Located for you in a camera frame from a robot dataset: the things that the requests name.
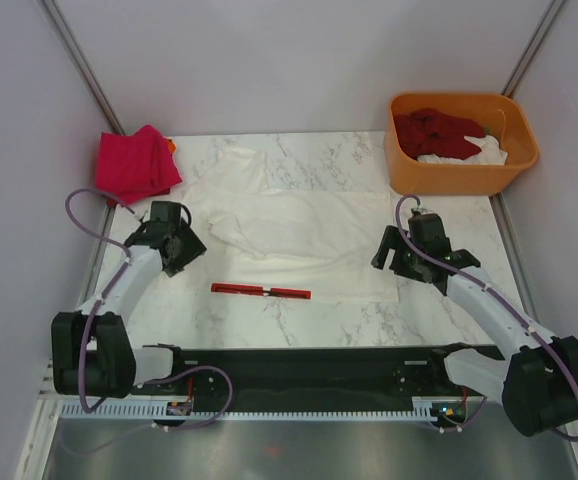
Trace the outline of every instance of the red ruler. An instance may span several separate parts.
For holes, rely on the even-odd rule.
[[[291,288],[270,288],[265,290],[257,285],[236,285],[234,283],[213,283],[211,291],[214,293],[235,293],[240,295],[255,295],[257,297],[280,297],[311,299],[309,290],[293,290]]]

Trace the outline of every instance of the white cloth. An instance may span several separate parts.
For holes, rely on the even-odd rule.
[[[391,223],[387,192],[269,188],[266,156],[227,147],[183,203],[207,246],[163,288],[213,282],[310,290],[333,301],[397,301],[396,277],[370,262]]]
[[[484,138],[465,137],[465,140],[479,146],[482,151],[464,160],[439,157],[438,155],[420,155],[418,161],[422,163],[450,163],[452,165],[504,165],[507,161],[507,152],[500,150],[500,144],[496,137],[491,135]]]

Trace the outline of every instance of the marble surface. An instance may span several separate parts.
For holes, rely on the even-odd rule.
[[[226,145],[265,151],[272,187],[307,190],[391,191],[382,132],[174,137],[175,161],[184,184],[160,197],[180,201],[218,159]],[[392,192],[392,199],[399,196]],[[454,248],[481,260],[493,281],[520,304],[487,197],[423,197],[443,218]],[[142,213],[151,199],[138,202]],[[124,240],[136,222],[119,210],[112,238]],[[107,247],[99,285],[116,264]],[[132,344],[156,342],[183,348],[282,348],[491,343],[476,322],[433,287],[396,278],[397,303],[317,302],[166,289],[154,282],[127,320]]]

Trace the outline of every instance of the white wall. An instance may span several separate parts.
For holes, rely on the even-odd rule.
[[[541,160],[504,200],[540,320],[578,337],[578,0],[566,8],[517,100]]]
[[[92,251],[63,213],[105,123],[34,0],[0,0],[0,479],[11,478],[50,351]],[[78,205],[99,225],[102,206]]]
[[[501,91],[548,0],[55,0],[127,133],[384,129],[403,90]]]

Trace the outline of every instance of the orange basket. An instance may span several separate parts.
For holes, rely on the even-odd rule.
[[[394,115],[421,108],[475,120],[508,153],[504,165],[427,164],[407,156],[398,143]],[[391,187],[398,193],[495,195],[538,161],[538,145],[520,106],[493,93],[403,93],[389,106],[385,156]]]

